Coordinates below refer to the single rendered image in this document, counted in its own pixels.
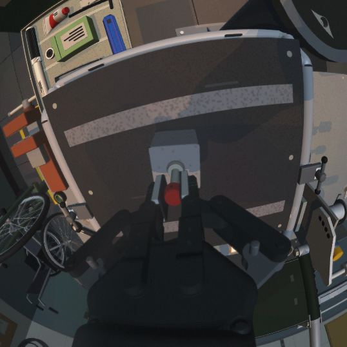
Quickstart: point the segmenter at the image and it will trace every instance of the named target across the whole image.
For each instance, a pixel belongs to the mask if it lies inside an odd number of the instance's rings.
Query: blue object
[[[103,19],[104,27],[107,33],[108,41],[110,42],[112,53],[120,53],[126,50],[121,32],[119,31],[117,21],[114,15],[107,15]]]

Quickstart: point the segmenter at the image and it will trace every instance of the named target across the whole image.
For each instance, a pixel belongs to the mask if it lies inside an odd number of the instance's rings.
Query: green box
[[[59,62],[69,60],[69,58],[99,42],[99,38],[93,19],[85,15],[53,36],[50,42]]]

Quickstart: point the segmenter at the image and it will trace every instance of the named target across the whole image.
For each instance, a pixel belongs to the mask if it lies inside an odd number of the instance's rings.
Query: yellow strip
[[[21,133],[22,139],[25,139],[24,132],[23,132],[22,130],[20,130],[19,132]],[[43,178],[42,173],[41,173],[41,171],[39,170],[39,168],[35,168],[35,169],[36,169],[37,173],[39,174],[41,180],[44,181],[45,179]],[[52,192],[51,192],[49,189],[48,189],[48,194],[49,194],[50,197],[52,198],[53,202],[54,202],[55,204],[57,204],[57,201],[54,200],[53,194],[52,194]]]

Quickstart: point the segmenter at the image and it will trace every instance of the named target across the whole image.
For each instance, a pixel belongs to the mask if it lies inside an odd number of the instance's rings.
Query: orange box
[[[44,144],[50,161],[40,166],[40,171],[52,192],[59,192],[68,189],[68,183],[58,165],[57,159],[50,147],[49,142]]]
[[[32,136],[25,137],[22,141],[19,141],[11,147],[12,153],[15,158],[20,157],[36,148],[39,148],[42,144],[47,142],[45,131],[42,129]]]
[[[20,131],[25,126],[28,126],[41,119],[40,109],[38,107],[29,106],[23,110],[23,113],[17,116],[3,127],[6,137]]]

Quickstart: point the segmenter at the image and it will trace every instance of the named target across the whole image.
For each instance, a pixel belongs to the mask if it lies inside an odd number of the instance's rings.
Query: black lever
[[[322,168],[320,170],[317,170],[316,173],[315,173],[315,177],[318,180],[318,185],[317,185],[317,187],[315,189],[315,193],[317,195],[319,195],[321,193],[322,182],[324,182],[325,179],[326,179],[326,174],[324,173],[324,171],[325,171],[326,163],[328,162],[328,158],[327,157],[322,157],[321,160],[322,160]]]

